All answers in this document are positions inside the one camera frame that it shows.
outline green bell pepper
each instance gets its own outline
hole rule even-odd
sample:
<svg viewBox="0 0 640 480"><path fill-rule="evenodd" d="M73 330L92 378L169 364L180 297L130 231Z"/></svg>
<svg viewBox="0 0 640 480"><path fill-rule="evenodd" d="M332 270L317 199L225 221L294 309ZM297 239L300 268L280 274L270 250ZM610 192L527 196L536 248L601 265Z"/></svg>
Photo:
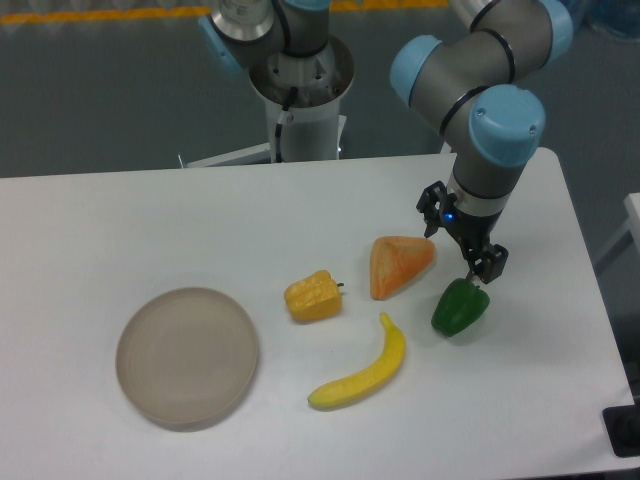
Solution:
<svg viewBox="0 0 640 480"><path fill-rule="evenodd" d="M471 282L457 278L440 297L431 325L452 337L475 322L489 306L489 295Z"/></svg>

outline plate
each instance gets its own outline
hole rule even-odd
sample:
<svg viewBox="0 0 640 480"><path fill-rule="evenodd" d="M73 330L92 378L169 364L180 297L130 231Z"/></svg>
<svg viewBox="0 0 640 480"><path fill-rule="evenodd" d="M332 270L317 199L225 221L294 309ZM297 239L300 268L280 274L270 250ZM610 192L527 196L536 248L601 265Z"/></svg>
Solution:
<svg viewBox="0 0 640 480"><path fill-rule="evenodd" d="M145 416L180 431L201 430L242 400L258 360L255 327L232 298L184 288L147 303L116 352L120 386Z"/></svg>

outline toy bell pepper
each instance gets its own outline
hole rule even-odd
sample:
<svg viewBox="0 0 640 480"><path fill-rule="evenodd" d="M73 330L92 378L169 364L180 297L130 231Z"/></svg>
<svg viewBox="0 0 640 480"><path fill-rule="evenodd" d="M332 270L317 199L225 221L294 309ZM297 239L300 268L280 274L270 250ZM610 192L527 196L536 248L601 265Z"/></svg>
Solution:
<svg viewBox="0 0 640 480"><path fill-rule="evenodd" d="M489 295L471 282L458 278L440 297L431 325L452 337L475 322L489 306Z"/></svg>
<svg viewBox="0 0 640 480"><path fill-rule="evenodd" d="M308 322L335 315L342 309L342 295L331 274L320 270L290 285L284 292L287 308L294 320Z"/></svg>

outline toy banana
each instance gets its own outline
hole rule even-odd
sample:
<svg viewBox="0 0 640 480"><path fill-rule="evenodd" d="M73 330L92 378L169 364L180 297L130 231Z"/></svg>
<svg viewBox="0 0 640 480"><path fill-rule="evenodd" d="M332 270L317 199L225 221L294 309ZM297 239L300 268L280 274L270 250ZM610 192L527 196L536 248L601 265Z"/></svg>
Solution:
<svg viewBox="0 0 640 480"><path fill-rule="evenodd" d="M398 371L404 359L404 334L386 313L380 314L380 322L385 330L385 341L378 359L358 373L314 390L307 398L312 407L328 410L354 403L378 390Z"/></svg>

